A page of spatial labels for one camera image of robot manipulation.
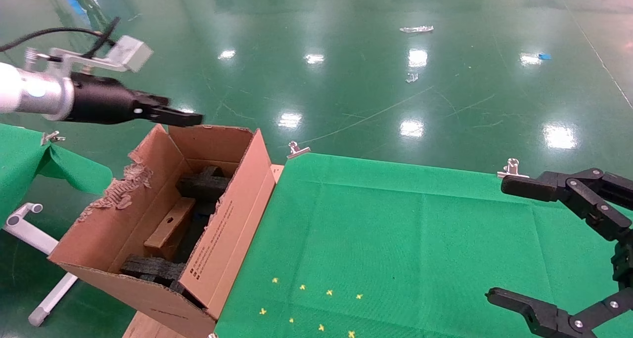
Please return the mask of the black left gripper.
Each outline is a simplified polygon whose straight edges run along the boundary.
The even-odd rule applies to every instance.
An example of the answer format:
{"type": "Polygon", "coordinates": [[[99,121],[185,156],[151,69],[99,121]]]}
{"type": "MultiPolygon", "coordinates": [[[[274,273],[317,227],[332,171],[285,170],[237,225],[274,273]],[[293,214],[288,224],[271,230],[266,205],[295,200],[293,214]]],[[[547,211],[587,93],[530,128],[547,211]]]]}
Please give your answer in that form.
{"type": "Polygon", "coordinates": [[[204,116],[169,108],[167,97],[132,91],[114,78],[72,73],[73,102],[64,122],[115,125],[142,118],[156,124],[194,127],[204,116]]]}

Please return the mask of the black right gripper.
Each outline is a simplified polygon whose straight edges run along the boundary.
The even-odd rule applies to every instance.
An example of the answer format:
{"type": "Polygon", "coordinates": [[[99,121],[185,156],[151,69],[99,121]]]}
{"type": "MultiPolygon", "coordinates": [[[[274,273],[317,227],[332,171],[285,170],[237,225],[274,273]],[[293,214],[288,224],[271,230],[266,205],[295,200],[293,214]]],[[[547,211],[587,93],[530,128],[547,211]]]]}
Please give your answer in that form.
{"type": "Polygon", "coordinates": [[[633,308],[632,221],[615,206],[633,209],[633,182],[592,168],[566,174],[545,171],[536,178],[509,174],[500,190],[542,202],[561,202],[607,241],[617,241],[612,279],[625,288],[570,315],[558,306],[501,288],[489,289],[490,304],[519,313],[532,334],[542,338],[595,338],[593,329],[633,308]]]}

